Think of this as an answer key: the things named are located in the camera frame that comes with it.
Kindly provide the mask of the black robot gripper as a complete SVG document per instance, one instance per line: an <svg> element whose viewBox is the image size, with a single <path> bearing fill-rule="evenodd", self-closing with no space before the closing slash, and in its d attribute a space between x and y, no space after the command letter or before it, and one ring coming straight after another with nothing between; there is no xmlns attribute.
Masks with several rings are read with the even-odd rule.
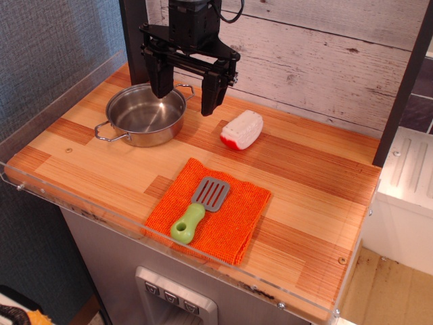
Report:
<svg viewBox="0 0 433 325"><path fill-rule="evenodd" d="M228 85L237 82L240 55L219 39L221 1L169 1L168 25L144 23L142 54L153 94L163 98L173 90L174 67L203 76L202 116L223 103Z"/></svg>

